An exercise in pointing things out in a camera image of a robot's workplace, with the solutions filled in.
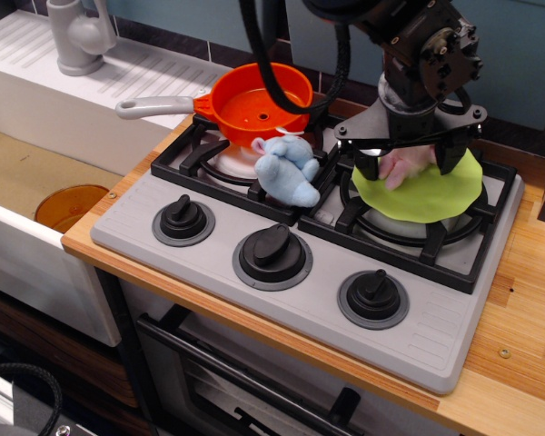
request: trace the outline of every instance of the faucet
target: faucet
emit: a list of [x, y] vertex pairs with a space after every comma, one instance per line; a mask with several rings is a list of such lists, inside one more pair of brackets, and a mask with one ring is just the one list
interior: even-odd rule
[[46, 8], [58, 52], [58, 68], [66, 75], [86, 75], [103, 65], [103, 54], [114, 47], [107, 3], [94, 0], [99, 18], [86, 16], [81, 0], [48, 0]]

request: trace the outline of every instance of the green towel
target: green towel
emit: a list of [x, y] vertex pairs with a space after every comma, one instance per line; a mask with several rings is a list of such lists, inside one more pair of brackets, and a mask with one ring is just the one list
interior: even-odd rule
[[438, 167], [430, 165], [393, 191], [385, 188], [383, 180], [366, 180], [357, 168], [352, 180], [369, 206], [394, 220], [413, 223], [435, 223], [458, 216], [482, 192], [482, 168], [470, 150], [451, 173], [440, 175]]

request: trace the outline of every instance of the blue stuffed toy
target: blue stuffed toy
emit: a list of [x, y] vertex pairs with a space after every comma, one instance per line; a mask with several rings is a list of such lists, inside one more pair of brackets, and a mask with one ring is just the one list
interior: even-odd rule
[[261, 187], [272, 198], [289, 206], [313, 207], [321, 197], [310, 183], [319, 170], [307, 141], [294, 134], [252, 142], [262, 154], [254, 166]]

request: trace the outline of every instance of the burner grate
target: burner grate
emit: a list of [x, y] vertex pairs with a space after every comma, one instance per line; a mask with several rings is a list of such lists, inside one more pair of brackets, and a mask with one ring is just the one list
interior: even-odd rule
[[[327, 115], [308, 128], [308, 131], [311, 132], [314, 138], [314, 142], [317, 144], [313, 152], [321, 167], [312, 181], [312, 185], [320, 191], [322, 189], [322, 181], [339, 158], [339, 151], [336, 145], [329, 152], [322, 149], [322, 130], [326, 126], [336, 125], [340, 121], [341, 119]], [[258, 180], [223, 173], [209, 163], [210, 159], [230, 146], [230, 142], [225, 139], [202, 143], [204, 134], [207, 131], [215, 131], [217, 129], [216, 124], [199, 115], [195, 115], [193, 124], [152, 162], [152, 175], [239, 207], [245, 211], [275, 220], [277, 223], [294, 225], [303, 213], [303, 208], [279, 204], [267, 197]], [[177, 165], [177, 168], [174, 167], [173, 162], [176, 158], [184, 155], [183, 161]], [[234, 186], [244, 186], [247, 187], [247, 190], [246, 192], [239, 192], [226, 186], [226, 184], [215, 183], [210, 177], [200, 177], [201, 169], [215, 180]]]
[[[462, 228], [456, 233], [447, 233], [443, 224], [435, 223], [427, 228], [427, 236], [423, 241], [413, 240], [412, 238], [400, 241], [399, 238], [385, 234], [381, 230], [375, 231], [376, 235], [386, 242], [421, 247], [418, 255], [406, 253], [396, 246], [376, 241], [354, 231], [356, 226], [363, 227], [367, 224], [362, 215], [369, 210], [369, 206], [359, 196], [353, 196], [347, 201], [349, 193], [347, 195], [343, 193], [344, 190], [348, 190], [353, 169], [351, 159], [347, 156], [343, 156], [335, 166], [332, 174], [325, 181], [325, 186], [323, 186], [324, 196], [322, 196], [315, 208], [299, 219], [298, 228], [323, 240], [336, 243], [409, 273], [449, 286], [457, 291], [472, 293], [486, 253], [491, 245], [496, 222], [500, 218], [500, 213], [507, 201], [517, 173], [515, 168], [484, 160], [481, 160], [481, 166], [485, 176], [503, 181], [503, 186], [495, 205], [490, 205], [486, 201], [482, 201], [482, 199], [473, 204], [468, 211], [472, 220], [466, 229]], [[340, 190], [340, 195], [345, 200], [345, 207], [334, 223], [325, 223], [318, 220], [316, 215], [322, 209], [322, 205], [332, 189]], [[456, 243], [475, 231], [483, 236], [481, 246], [476, 252], [471, 270], [468, 273], [456, 272], [436, 264], [438, 253], [443, 245]]]

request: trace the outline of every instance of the black wire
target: black wire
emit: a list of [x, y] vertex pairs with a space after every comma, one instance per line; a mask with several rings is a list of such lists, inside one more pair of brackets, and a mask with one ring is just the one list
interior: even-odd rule
[[50, 372], [26, 363], [1, 363], [0, 375], [5, 374], [34, 375], [50, 386], [54, 395], [53, 412], [51, 413], [51, 417], [43, 430], [38, 434], [38, 436], [48, 436], [55, 428], [56, 421], [61, 415], [61, 410], [63, 409], [63, 393], [61, 392], [61, 387], [58, 384], [58, 381], [56, 381], [56, 378]]
[[256, 62], [259, 65], [264, 85], [272, 100], [281, 109], [291, 114], [314, 114], [320, 110], [326, 109], [333, 103], [345, 86], [347, 77], [349, 76], [351, 63], [349, 27], [347, 25], [335, 25], [337, 37], [337, 67], [335, 70], [335, 80], [333, 81], [330, 90], [320, 102], [312, 104], [309, 107], [302, 107], [295, 104], [286, 96], [274, 76], [271, 61], [269, 60], [268, 54], [266, 54], [266, 47], [264, 46], [263, 38], [261, 36], [261, 30], [258, 27], [254, 0], [240, 0], [240, 8], [243, 15], [246, 35], [248, 36]]
[[442, 103], [439, 104], [438, 108], [446, 114], [450, 115], [464, 115], [469, 112], [469, 109], [472, 106], [472, 101], [471, 97], [466, 92], [466, 89], [461, 86], [456, 91], [454, 91], [454, 93], [461, 101], [462, 106], [453, 106], [450, 104]]

